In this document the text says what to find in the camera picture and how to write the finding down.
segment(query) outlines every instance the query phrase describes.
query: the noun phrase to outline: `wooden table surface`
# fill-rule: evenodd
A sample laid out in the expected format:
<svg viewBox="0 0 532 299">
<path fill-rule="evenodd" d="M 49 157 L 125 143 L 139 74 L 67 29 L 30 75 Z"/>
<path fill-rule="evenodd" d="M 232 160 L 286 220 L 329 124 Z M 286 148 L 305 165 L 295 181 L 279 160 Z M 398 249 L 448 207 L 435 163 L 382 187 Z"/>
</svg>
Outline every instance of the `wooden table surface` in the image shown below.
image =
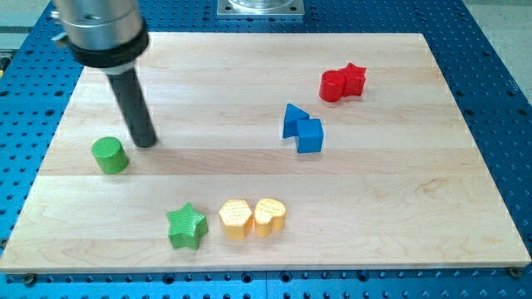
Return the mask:
<svg viewBox="0 0 532 299">
<path fill-rule="evenodd" d="M 418 34 L 152 33 L 138 62 L 160 137 L 131 142 L 106 78 L 86 68 L 7 248 L 5 272 L 523 266 L 530 256 Z M 367 66 L 362 98 L 319 99 L 321 74 Z M 321 154 L 282 140 L 287 103 L 321 118 Z M 131 159 L 104 175 L 99 138 Z M 274 198 L 286 228 L 229 241 L 227 199 Z M 174 250 L 166 212 L 207 214 Z"/>
</svg>

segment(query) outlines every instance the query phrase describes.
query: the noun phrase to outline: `plastic block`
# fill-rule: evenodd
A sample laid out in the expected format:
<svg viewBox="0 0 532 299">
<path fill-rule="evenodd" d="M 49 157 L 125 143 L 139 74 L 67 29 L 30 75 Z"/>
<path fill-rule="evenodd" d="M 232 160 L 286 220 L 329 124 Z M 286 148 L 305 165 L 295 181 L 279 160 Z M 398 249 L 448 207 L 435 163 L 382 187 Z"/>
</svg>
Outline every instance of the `plastic block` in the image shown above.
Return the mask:
<svg viewBox="0 0 532 299">
<path fill-rule="evenodd" d="M 209 231 L 205 215 L 187 203 L 182 209 L 167 213 L 166 217 L 170 221 L 168 238 L 172 247 L 198 250 L 200 239 Z"/>
<path fill-rule="evenodd" d="M 255 207 L 255 233 L 266 238 L 271 232 L 284 228 L 286 207 L 276 199 L 260 199 Z"/>
<path fill-rule="evenodd" d="M 322 74 L 319 96 L 328 102 L 342 99 L 346 76 L 340 71 L 326 71 Z"/>
<path fill-rule="evenodd" d="M 286 112 L 284 113 L 283 138 L 296 136 L 298 134 L 296 131 L 296 121 L 308 120 L 309 118 L 310 115 L 307 112 L 299 109 L 295 105 L 287 104 Z"/>
<path fill-rule="evenodd" d="M 92 155 L 105 174 L 118 174 L 129 164 L 122 143 L 115 137 L 105 137 L 95 142 Z"/>
<path fill-rule="evenodd" d="M 320 119 L 298 120 L 298 153 L 316 153 L 322 150 L 323 127 Z"/>
<path fill-rule="evenodd" d="M 338 71 L 346 77 L 343 96 L 361 96 L 366 83 L 366 67 L 349 63 L 345 68 Z"/>
<path fill-rule="evenodd" d="M 230 199 L 218 211 L 219 221 L 229 240 L 248 237 L 253 228 L 253 212 L 243 199 Z"/>
</svg>

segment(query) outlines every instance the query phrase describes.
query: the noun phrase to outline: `red star block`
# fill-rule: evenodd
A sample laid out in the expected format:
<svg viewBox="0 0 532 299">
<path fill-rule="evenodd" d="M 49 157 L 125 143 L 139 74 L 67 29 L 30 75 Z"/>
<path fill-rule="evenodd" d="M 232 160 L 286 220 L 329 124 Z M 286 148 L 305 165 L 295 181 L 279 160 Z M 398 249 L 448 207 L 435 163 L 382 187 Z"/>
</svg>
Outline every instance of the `red star block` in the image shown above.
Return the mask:
<svg viewBox="0 0 532 299">
<path fill-rule="evenodd" d="M 346 67 L 338 71 L 346 77 L 343 96 L 361 96 L 366 83 L 366 67 L 355 66 L 349 62 Z"/>
</svg>

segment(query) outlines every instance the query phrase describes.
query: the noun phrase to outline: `blue pegboard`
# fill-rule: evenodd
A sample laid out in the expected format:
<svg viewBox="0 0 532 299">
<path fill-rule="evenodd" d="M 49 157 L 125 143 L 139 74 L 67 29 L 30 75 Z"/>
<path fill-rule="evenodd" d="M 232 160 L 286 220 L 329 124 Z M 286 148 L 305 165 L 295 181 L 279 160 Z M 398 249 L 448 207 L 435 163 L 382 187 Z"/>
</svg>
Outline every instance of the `blue pegboard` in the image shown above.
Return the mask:
<svg viewBox="0 0 532 299">
<path fill-rule="evenodd" d="M 306 0 L 302 21 L 217 20 L 214 1 L 140 1 L 151 31 L 420 32 L 532 248 L 532 107 L 461 1 Z M 7 238 L 82 67 L 49 6 L 0 80 L 0 238 Z M 524 269 L 0 275 L 0 298 L 530 298 Z"/>
</svg>

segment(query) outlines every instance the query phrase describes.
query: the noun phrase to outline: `yellow heart block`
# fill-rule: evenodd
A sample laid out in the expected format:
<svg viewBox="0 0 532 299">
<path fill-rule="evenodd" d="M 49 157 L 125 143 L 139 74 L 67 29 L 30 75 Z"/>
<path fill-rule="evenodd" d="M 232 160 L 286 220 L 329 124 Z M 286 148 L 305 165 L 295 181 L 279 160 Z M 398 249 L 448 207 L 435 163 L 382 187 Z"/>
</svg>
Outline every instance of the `yellow heart block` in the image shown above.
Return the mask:
<svg viewBox="0 0 532 299">
<path fill-rule="evenodd" d="M 243 199 L 229 199 L 218 215 L 225 236 L 230 240 L 245 239 L 253 228 L 253 212 Z"/>
<path fill-rule="evenodd" d="M 260 199 L 255 207 L 255 233 L 261 238 L 284 228 L 286 206 L 276 199 Z"/>
</svg>

